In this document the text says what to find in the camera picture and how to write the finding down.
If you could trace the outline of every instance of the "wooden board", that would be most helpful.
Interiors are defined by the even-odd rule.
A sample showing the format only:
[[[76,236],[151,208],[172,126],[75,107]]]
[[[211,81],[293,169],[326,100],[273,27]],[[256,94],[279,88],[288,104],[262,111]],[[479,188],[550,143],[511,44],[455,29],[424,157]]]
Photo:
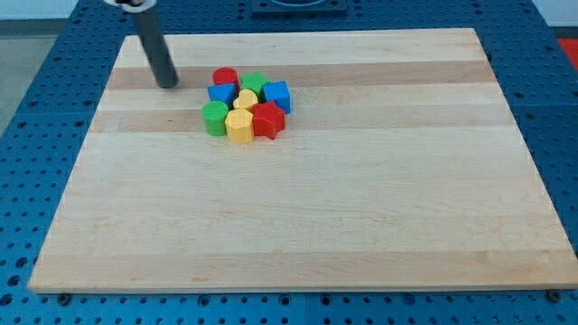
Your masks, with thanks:
[[[38,293],[564,288],[578,261],[472,29],[127,37]],[[204,133],[213,70],[285,79],[287,130]]]

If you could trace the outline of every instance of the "blue pegboard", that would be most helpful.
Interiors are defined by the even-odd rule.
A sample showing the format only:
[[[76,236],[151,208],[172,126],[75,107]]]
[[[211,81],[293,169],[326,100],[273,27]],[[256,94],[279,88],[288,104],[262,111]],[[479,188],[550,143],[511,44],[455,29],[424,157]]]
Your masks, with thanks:
[[[529,0],[349,0],[347,14],[252,17],[245,0],[160,0],[168,33],[474,27],[578,249],[576,73]],[[0,140],[0,324],[578,323],[578,292],[55,295],[26,289],[130,17],[79,0]]]

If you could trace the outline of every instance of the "toy block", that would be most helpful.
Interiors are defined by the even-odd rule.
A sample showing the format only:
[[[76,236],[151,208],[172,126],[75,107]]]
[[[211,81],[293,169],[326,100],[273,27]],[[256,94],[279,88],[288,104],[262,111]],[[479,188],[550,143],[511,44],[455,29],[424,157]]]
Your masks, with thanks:
[[[255,93],[249,89],[242,89],[238,92],[238,98],[233,100],[233,107],[235,109],[244,108],[247,111],[253,113],[253,106],[258,104]]]
[[[218,68],[213,72],[213,83],[215,83],[215,85],[233,83],[235,84],[236,91],[238,91],[237,72],[230,67]]]
[[[284,81],[271,82],[263,86],[265,101],[274,102],[284,110],[286,114],[291,113],[291,94]]]
[[[253,114],[246,109],[229,111],[225,119],[228,138],[235,144],[253,141]]]
[[[277,133],[285,129],[285,112],[270,100],[265,104],[255,105],[253,131],[255,136],[266,136],[275,140]]]
[[[223,102],[227,104],[228,109],[233,109],[233,100],[237,95],[234,83],[210,86],[207,91],[209,91],[210,100]]]
[[[226,135],[225,118],[227,117],[227,104],[219,101],[210,101],[202,108],[202,119],[205,128],[210,135]]]
[[[261,71],[256,71],[241,76],[241,89],[251,89],[259,98],[259,101],[263,101],[263,86],[271,82],[271,80],[265,78]]]

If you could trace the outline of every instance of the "blue block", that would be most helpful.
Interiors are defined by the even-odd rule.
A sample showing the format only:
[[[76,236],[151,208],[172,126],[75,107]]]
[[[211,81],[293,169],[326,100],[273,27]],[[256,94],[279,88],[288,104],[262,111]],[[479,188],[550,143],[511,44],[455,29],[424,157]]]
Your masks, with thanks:
[[[274,100],[286,114],[291,113],[291,95],[284,81],[270,82],[263,86],[265,101]]]
[[[237,86],[234,83],[215,85],[207,88],[210,100],[222,101],[228,109],[233,109],[233,100],[237,96]]]

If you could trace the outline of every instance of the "floor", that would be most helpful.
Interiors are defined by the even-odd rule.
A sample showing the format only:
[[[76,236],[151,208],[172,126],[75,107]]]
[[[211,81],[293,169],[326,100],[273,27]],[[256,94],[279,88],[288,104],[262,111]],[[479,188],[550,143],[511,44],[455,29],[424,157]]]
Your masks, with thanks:
[[[56,35],[0,38],[0,135],[55,40]]]

